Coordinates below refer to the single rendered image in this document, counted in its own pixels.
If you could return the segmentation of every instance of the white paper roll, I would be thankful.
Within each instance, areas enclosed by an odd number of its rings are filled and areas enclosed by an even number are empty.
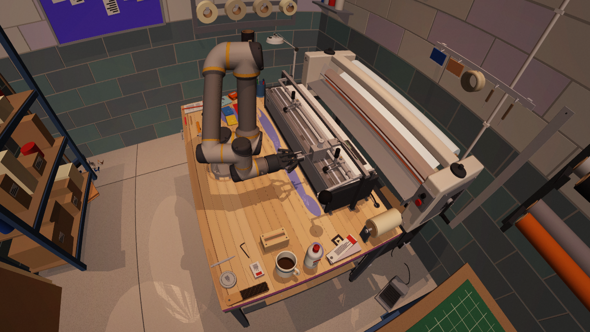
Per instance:
[[[228,0],[225,3],[225,14],[234,21],[243,19],[246,15],[246,4],[242,0]]]
[[[371,229],[371,237],[381,236],[402,224],[402,214],[396,209],[389,209],[366,221]]]
[[[273,4],[269,0],[256,0],[252,4],[252,11],[260,17],[267,17],[273,13]]]
[[[213,23],[217,19],[217,13],[217,7],[209,0],[201,1],[196,6],[196,17],[205,24]]]
[[[336,4],[334,5],[334,9],[337,11],[344,10],[344,0],[336,0]]]
[[[283,14],[291,16],[297,12],[297,4],[293,0],[281,0],[278,8]]]

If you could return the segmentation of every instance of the wooden tabletop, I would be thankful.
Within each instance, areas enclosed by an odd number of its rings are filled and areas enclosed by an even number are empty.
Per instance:
[[[272,119],[264,109],[264,99],[257,98],[257,104],[258,116],[262,111],[266,117]],[[208,264],[212,265],[228,257],[235,256],[231,260],[213,268],[203,266],[203,268],[211,270],[219,304],[223,311],[243,307],[246,304],[271,297],[288,289],[305,290],[305,287],[295,287],[328,273],[334,274],[338,270],[344,270],[341,272],[344,273],[347,269],[342,269],[342,267],[401,234],[401,230],[396,228],[380,237],[370,237],[367,243],[363,243],[360,239],[359,233],[364,227],[365,221],[376,214],[386,211],[377,195],[374,196],[380,203],[380,208],[375,208],[370,200],[361,200],[354,211],[344,207],[334,211],[332,215],[323,212],[320,216],[313,215],[307,209],[295,188],[295,185],[302,186],[305,193],[314,200],[313,203],[319,205],[313,190],[299,167],[293,171],[299,178],[299,183],[295,184],[290,181],[285,171],[278,171],[240,183],[234,183],[229,177],[216,180],[213,174],[210,173],[209,165],[200,164],[195,159],[195,148],[201,143],[197,123],[202,124],[202,112],[193,112],[186,115],[183,110],[181,120],[196,214]],[[257,123],[261,131],[264,132],[265,130],[260,121],[257,121]],[[234,131],[237,126],[229,126],[229,128]],[[281,147],[287,148],[283,137],[274,124],[273,127],[278,133]],[[262,152],[259,157],[275,153],[273,143],[268,135],[264,134]],[[289,235],[289,245],[286,248],[265,253],[260,243],[260,235],[280,228],[285,228],[286,233]],[[303,260],[306,250],[313,242],[321,243],[324,247],[324,253],[328,253],[336,246],[332,243],[334,237],[340,235],[346,238],[349,234],[359,241],[360,252],[333,265],[330,265],[327,259],[323,257],[315,269],[304,267]],[[240,245],[242,245],[243,250],[250,258],[242,251]],[[299,276],[282,278],[277,275],[275,257],[283,250],[289,250],[297,256],[297,268],[301,271]],[[256,261],[260,263],[265,273],[264,276],[258,279],[254,279],[254,275],[250,270],[250,264]],[[225,289],[219,283],[219,276],[224,271],[232,271],[237,276],[237,283],[233,288]],[[321,279],[325,279],[325,277],[318,278],[313,283],[315,284],[316,281]],[[233,306],[225,305],[224,298],[228,294],[236,293],[264,281],[268,284],[268,292],[243,300]]]

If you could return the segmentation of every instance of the screen printing machine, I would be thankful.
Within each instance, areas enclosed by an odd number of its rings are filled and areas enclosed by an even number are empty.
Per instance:
[[[324,212],[345,206],[353,210],[358,200],[370,196],[379,176],[402,197],[401,217],[397,212],[381,221],[373,217],[367,222],[371,227],[361,231],[363,240],[397,226],[404,231],[399,240],[365,257],[372,261],[409,242],[433,217],[440,215],[448,223],[445,211],[483,165],[474,156],[459,162],[459,148],[387,82],[354,60],[354,53],[331,53],[305,53],[302,83],[284,71],[280,86],[267,89],[265,105],[291,150],[302,151],[301,168]],[[383,174],[369,165],[314,96],[325,102]],[[350,280],[360,273],[353,271]]]

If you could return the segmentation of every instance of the tile wall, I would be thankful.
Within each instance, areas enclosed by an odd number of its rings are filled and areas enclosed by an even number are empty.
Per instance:
[[[293,65],[287,44],[264,42],[273,31],[299,47],[295,78],[301,79],[303,54],[316,49],[319,14],[298,12],[296,25],[255,29],[264,49],[260,79],[272,85]],[[202,100],[201,69],[209,50],[240,40],[237,30],[195,36],[192,21],[185,19],[62,47],[23,48],[20,55],[80,151],[90,157],[179,132],[180,106]],[[28,90],[6,54],[0,54],[0,73],[17,93]],[[223,89],[236,89],[231,75]],[[31,111],[58,135],[37,102]]]
[[[463,91],[456,76],[429,59],[434,43],[447,43],[510,84],[560,4],[347,0],[345,9],[354,16],[345,25],[335,15],[322,14],[317,47],[355,52],[445,132],[462,155],[502,93],[484,105],[491,83],[480,93]],[[560,17],[515,87],[533,99],[534,111],[517,104],[498,126],[513,100],[502,106],[472,150],[485,169],[448,217],[452,220],[477,197],[559,109],[571,108],[574,118],[462,224],[451,229],[436,217],[412,241],[438,283],[469,263],[517,331],[590,331],[588,310],[531,244],[515,227],[506,233],[499,229],[504,217],[590,143],[590,65],[581,37],[590,29],[590,5],[582,0],[571,5],[579,10],[566,9],[571,14]],[[553,190],[544,201],[590,245],[590,204],[567,186],[573,184]]]

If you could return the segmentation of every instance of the metal shelving unit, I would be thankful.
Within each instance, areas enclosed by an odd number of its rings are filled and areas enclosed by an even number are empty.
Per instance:
[[[97,178],[96,173],[94,173],[94,171],[92,170],[92,168],[90,167],[90,165],[86,161],[86,158],[84,157],[84,155],[80,152],[78,147],[74,144],[70,135],[68,134],[68,132],[66,131],[64,126],[61,124],[61,121],[59,120],[59,118],[57,118],[57,115],[55,115],[55,112],[53,111],[53,109],[51,108],[49,103],[47,102],[47,99],[45,98],[45,96],[41,92],[41,89],[39,89],[39,86],[37,86],[36,82],[33,80],[31,73],[28,71],[27,67],[22,62],[21,57],[18,55],[17,51],[14,49],[14,46],[12,45],[10,40],[8,39],[8,36],[6,35],[6,33],[4,32],[4,29],[1,26],[0,26],[0,44],[2,44],[4,50],[6,51],[6,53],[8,53],[8,57],[12,60],[12,63],[14,64],[14,66],[16,67],[16,69],[18,70],[18,72],[20,73],[22,78],[25,80],[25,82],[27,83],[27,85],[31,89],[30,91],[21,92],[18,94],[18,95],[23,94],[21,96],[21,99],[23,99],[23,101],[22,101],[22,103],[20,103],[20,107],[18,109],[15,108],[15,111],[11,114],[11,117],[9,119],[7,119],[7,121],[0,126],[0,147],[3,147],[6,144],[6,142],[9,140],[13,131],[16,129],[16,127],[18,126],[18,124],[20,123],[22,118],[27,114],[28,109],[32,106],[32,104],[35,102],[35,100],[39,101],[39,104],[45,110],[47,116],[49,116],[49,118],[51,119],[51,121],[53,122],[53,124],[55,125],[55,127],[58,129],[59,133],[62,136],[61,140],[60,139],[55,140],[54,148],[56,148],[57,147],[56,145],[58,145],[58,151],[57,151],[57,155],[55,156],[55,159],[53,160],[51,169],[46,170],[46,171],[49,171],[49,177],[47,178],[47,182],[45,183],[45,186],[43,188],[40,203],[38,206],[36,206],[36,204],[35,205],[32,204],[31,207],[29,208],[29,210],[37,208],[37,210],[34,214],[34,218],[33,217],[25,218],[25,219],[29,219],[29,220],[23,220],[22,218],[14,215],[6,207],[4,207],[0,204],[0,220],[2,220],[5,223],[8,223],[10,226],[14,227],[15,230],[21,232],[24,236],[27,236],[29,239],[33,240],[34,242],[36,242],[40,246],[44,247],[46,250],[49,250],[51,253],[55,254],[56,256],[61,258],[62,260],[75,266],[76,268],[78,268],[81,271],[85,271],[86,264],[84,264],[80,260],[80,255],[81,255],[81,250],[82,250],[81,244],[82,244],[83,235],[84,235],[84,222],[85,222],[85,218],[86,218],[86,205],[88,204],[88,194],[90,191],[90,184],[91,184],[92,180],[96,180],[96,178]],[[79,167],[80,165],[83,165],[84,169],[86,169],[86,171],[87,171],[87,174],[85,174],[86,185],[85,185],[85,191],[84,191],[84,195],[83,195],[84,198],[82,201],[82,207],[80,209],[80,226],[78,228],[78,235],[77,235],[77,237],[75,237],[77,239],[76,244],[75,244],[76,251],[73,252],[73,255],[68,253],[66,250],[62,249],[61,247],[59,247],[54,242],[52,242],[50,239],[48,239],[47,237],[45,237],[44,235],[42,235],[40,233],[41,223],[43,221],[43,217],[45,215],[45,210],[47,208],[47,203],[49,202],[49,196],[51,194],[51,188],[53,187],[55,175],[57,174],[57,169],[60,166],[60,161],[62,160],[62,158],[64,156],[64,152],[65,152],[66,147],[70,147],[70,149],[72,150],[72,152],[76,156],[76,158],[73,160],[74,165],[76,165],[77,167]]]

